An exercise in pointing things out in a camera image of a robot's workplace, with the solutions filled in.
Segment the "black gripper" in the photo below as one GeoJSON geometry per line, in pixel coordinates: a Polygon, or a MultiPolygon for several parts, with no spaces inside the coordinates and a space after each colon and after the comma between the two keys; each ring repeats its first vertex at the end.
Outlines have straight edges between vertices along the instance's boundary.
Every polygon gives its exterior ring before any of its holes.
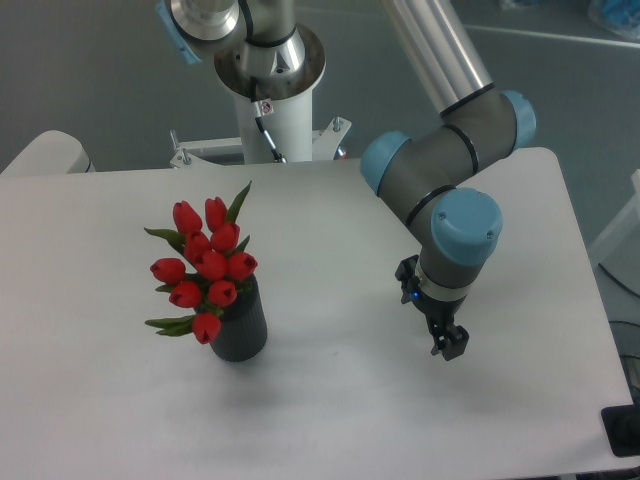
{"type": "Polygon", "coordinates": [[[454,318],[466,299],[467,291],[455,293],[440,287],[421,272],[419,257],[402,260],[395,272],[401,284],[401,303],[411,303],[425,315],[429,333],[433,338],[431,355],[441,355],[451,361],[464,354],[469,334],[462,326],[454,324],[454,318]]]}

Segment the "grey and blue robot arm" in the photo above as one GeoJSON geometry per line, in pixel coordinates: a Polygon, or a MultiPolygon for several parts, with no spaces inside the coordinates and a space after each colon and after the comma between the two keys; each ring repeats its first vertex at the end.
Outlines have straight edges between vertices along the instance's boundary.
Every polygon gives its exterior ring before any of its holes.
{"type": "MultiPolygon", "coordinates": [[[[536,131],[530,103],[497,90],[447,1],[388,1],[392,25],[442,119],[412,140],[394,131],[365,150],[360,171],[421,247],[396,270],[402,299],[426,319],[433,353],[461,356],[469,339],[454,317],[496,248],[502,214],[466,181],[525,146],[536,131]]],[[[326,67],[319,38],[291,1],[161,1],[156,7],[188,63],[211,59],[233,95],[248,164],[335,156],[346,123],[312,128],[312,92],[326,67]]]]}

